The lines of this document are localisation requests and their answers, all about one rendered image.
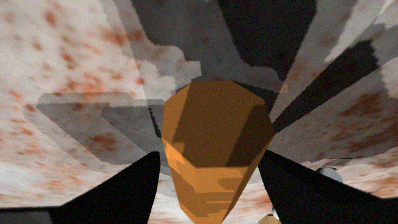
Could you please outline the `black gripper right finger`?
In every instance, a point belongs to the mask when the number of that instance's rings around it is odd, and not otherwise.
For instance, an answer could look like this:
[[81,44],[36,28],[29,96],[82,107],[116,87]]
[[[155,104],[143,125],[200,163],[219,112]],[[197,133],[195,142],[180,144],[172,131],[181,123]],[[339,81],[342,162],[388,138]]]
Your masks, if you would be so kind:
[[398,197],[377,197],[270,150],[258,169],[281,224],[398,224]]

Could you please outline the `tan cardboard box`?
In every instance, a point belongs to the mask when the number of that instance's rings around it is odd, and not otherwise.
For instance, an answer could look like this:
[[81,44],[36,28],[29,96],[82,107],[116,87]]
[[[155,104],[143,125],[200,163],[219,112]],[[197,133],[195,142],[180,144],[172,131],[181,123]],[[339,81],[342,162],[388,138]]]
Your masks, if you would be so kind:
[[281,224],[280,220],[275,218],[273,214],[267,214],[259,224]]

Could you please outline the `orange-brown hook pick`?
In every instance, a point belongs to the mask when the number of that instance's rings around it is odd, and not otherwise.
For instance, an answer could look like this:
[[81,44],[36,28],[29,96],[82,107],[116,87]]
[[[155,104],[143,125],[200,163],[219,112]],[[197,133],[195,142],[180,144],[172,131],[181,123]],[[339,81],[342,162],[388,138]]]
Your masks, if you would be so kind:
[[233,81],[193,81],[165,101],[162,142],[180,209],[221,224],[275,132],[264,99]]

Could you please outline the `grey cylinder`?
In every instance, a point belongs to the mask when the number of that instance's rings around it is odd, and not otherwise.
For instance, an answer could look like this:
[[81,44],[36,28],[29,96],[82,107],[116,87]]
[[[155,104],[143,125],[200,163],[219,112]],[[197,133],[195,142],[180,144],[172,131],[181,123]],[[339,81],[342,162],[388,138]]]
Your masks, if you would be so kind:
[[[318,173],[321,173],[321,174],[323,174],[323,175],[325,175],[327,177],[330,177],[330,178],[332,178],[334,180],[337,180],[337,181],[343,183],[343,179],[342,179],[341,175],[337,171],[332,169],[332,168],[323,168]],[[279,219],[274,207],[272,207],[272,214],[274,215],[275,218]]]

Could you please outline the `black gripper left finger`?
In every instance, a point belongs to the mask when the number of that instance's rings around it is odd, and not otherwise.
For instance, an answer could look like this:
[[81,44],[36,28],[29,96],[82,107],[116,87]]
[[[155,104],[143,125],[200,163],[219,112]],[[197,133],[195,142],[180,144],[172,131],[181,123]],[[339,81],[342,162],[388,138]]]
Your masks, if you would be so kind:
[[0,208],[0,224],[147,224],[159,174],[152,151],[61,206]]

